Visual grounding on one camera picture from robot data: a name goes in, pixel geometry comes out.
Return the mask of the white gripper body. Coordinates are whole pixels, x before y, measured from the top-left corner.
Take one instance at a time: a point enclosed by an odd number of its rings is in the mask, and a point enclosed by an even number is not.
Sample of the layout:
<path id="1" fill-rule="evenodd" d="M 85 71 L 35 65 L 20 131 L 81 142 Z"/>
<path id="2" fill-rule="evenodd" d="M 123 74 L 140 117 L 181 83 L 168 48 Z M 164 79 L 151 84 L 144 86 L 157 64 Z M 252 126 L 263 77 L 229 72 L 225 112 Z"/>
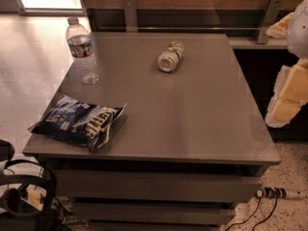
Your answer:
<path id="1" fill-rule="evenodd" d="M 295 9 L 287 34 L 288 50 L 299 58 L 308 58 L 308 0 Z"/>

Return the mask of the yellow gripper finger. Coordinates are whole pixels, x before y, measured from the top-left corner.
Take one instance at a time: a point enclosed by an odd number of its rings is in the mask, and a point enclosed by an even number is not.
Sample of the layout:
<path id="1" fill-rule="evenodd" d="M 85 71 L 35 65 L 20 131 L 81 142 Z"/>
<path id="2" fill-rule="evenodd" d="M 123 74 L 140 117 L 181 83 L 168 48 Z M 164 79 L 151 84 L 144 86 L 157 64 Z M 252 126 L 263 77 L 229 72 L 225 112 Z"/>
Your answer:
<path id="1" fill-rule="evenodd" d="M 281 128 L 308 103 L 308 60 L 299 59 L 292 67 L 283 65 L 273 91 L 265 122 L 269 127 Z"/>
<path id="2" fill-rule="evenodd" d="M 284 16 L 282 19 L 280 19 L 278 22 L 275 22 L 273 25 L 269 26 L 266 34 L 269 37 L 275 38 L 275 39 L 284 39 L 287 36 L 287 32 L 289 30 L 290 21 L 293 17 L 293 13 L 288 13 L 286 16 Z"/>

